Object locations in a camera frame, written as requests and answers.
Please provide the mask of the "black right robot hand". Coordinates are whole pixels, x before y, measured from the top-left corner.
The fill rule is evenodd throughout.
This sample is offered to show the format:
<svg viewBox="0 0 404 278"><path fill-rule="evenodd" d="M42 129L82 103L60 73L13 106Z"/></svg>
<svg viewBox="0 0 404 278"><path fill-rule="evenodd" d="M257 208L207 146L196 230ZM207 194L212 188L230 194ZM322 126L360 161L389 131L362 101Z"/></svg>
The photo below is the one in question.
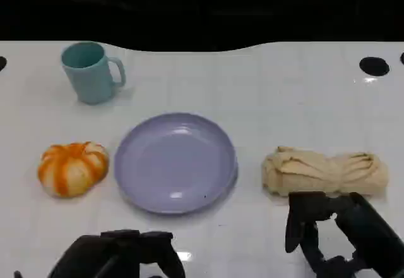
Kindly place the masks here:
<svg viewBox="0 0 404 278"><path fill-rule="evenodd" d="M403 277L403 241L373 206L353 192L331 198L324 192L288 195L285 251L301 248L316 277L355 277L364 269L380 277ZM335 223L355 248L350 260L325 259L319 249L319 221L336 215Z"/></svg>

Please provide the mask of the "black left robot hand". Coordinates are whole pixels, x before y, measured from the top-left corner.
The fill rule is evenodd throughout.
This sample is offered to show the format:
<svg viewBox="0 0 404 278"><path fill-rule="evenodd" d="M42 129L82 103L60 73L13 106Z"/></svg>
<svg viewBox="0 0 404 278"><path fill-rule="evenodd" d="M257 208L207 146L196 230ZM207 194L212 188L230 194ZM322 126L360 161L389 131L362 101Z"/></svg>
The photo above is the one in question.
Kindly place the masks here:
<svg viewBox="0 0 404 278"><path fill-rule="evenodd" d="M83 235L64 252L49 277L139 277L140 265L152 263L166 277L185 277L172 239L169 232L129 229Z"/></svg>

